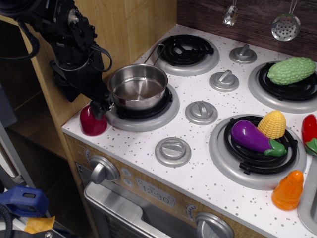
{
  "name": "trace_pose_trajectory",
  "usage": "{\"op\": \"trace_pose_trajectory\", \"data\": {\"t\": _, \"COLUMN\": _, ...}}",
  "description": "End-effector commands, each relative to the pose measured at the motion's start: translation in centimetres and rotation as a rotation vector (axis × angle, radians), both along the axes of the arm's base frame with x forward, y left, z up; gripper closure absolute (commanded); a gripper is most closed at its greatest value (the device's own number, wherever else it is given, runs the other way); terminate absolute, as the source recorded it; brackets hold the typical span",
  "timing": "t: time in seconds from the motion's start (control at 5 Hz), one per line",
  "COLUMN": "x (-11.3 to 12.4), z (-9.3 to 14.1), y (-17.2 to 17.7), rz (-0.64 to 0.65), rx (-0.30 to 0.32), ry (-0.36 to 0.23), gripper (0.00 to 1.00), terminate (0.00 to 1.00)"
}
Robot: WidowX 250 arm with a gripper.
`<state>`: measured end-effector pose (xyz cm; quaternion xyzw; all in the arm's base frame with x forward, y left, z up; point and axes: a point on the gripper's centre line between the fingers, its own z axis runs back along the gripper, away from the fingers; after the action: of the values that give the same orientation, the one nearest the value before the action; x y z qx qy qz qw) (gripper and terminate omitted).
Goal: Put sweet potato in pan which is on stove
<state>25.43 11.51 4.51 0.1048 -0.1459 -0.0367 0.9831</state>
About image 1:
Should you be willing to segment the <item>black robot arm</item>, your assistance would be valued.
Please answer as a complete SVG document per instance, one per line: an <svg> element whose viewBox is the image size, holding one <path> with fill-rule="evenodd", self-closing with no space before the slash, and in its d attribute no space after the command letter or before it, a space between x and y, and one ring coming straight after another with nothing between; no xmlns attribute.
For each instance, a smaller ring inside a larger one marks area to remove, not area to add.
<svg viewBox="0 0 317 238"><path fill-rule="evenodd" d="M2 0L0 14L17 22L31 43L31 53L2 61L22 61L40 50L39 40L27 28L30 25L51 46L55 59L50 62L58 88L72 102L79 94L91 99L94 117L100 120L109 110L111 95L102 80L105 67L102 54L109 52L95 39L95 27L72 0Z"/></svg>

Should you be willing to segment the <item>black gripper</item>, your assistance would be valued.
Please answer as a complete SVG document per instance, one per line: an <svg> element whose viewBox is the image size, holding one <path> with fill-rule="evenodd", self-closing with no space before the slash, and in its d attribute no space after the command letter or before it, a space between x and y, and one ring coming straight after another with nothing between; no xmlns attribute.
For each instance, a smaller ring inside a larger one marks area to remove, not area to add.
<svg viewBox="0 0 317 238"><path fill-rule="evenodd" d="M102 74L112 68L104 68L102 58L88 58L82 64L67 64L55 59L50 62L54 70L54 80L69 101L74 101L79 94L90 98L90 107L95 119L101 119L113 107L110 92L103 82Z"/></svg>

